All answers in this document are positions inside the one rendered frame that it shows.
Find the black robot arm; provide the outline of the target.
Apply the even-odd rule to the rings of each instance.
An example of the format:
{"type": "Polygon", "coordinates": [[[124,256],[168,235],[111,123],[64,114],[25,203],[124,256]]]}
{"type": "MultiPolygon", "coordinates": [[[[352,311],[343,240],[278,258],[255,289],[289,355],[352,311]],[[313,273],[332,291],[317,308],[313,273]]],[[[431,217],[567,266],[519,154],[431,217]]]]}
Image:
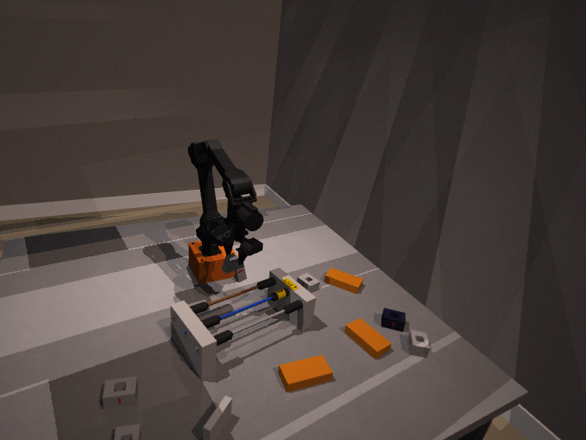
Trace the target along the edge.
{"type": "Polygon", "coordinates": [[[252,205],[257,201],[257,193],[249,176],[231,162],[219,140],[191,143],[188,154],[198,170],[203,205],[200,226],[196,229],[197,237],[202,242],[199,249],[204,257],[221,254],[218,246],[233,243],[238,239],[238,231],[235,224],[229,225],[228,220],[218,213],[212,175],[213,165],[223,179],[222,186],[228,199],[227,216],[238,220],[249,231],[258,230],[264,222],[262,214],[252,205]],[[250,195],[241,196],[245,194],[250,195]],[[224,222],[210,232],[211,224],[223,219],[224,222]]]}

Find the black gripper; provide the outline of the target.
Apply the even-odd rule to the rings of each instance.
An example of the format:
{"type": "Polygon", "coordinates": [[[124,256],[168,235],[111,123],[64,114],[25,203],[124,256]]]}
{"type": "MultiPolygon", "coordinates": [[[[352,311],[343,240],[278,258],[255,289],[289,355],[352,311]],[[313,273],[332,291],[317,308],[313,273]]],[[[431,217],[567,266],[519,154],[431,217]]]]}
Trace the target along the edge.
{"type": "MultiPolygon", "coordinates": [[[[246,228],[238,220],[233,220],[233,219],[230,219],[229,217],[226,217],[226,219],[228,220],[229,225],[231,225],[233,223],[237,227],[238,239],[236,239],[234,241],[241,243],[239,248],[235,249],[236,251],[238,251],[238,264],[241,265],[241,264],[243,264],[243,262],[247,256],[251,256],[251,255],[256,254],[257,252],[262,251],[263,244],[254,237],[252,237],[251,239],[247,239],[246,237],[244,237],[244,236],[248,235],[249,231],[247,231],[246,228]]],[[[224,222],[224,219],[217,221],[215,223],[212,223],[210,226],[210,232],[213,229],[215,229],[217,226],[222,224],[223,222],[224,222]]],[[[227,256],[232,251],[233,243],[231,243],[228,246],[224,245],[225,253],[227,256]]]]}

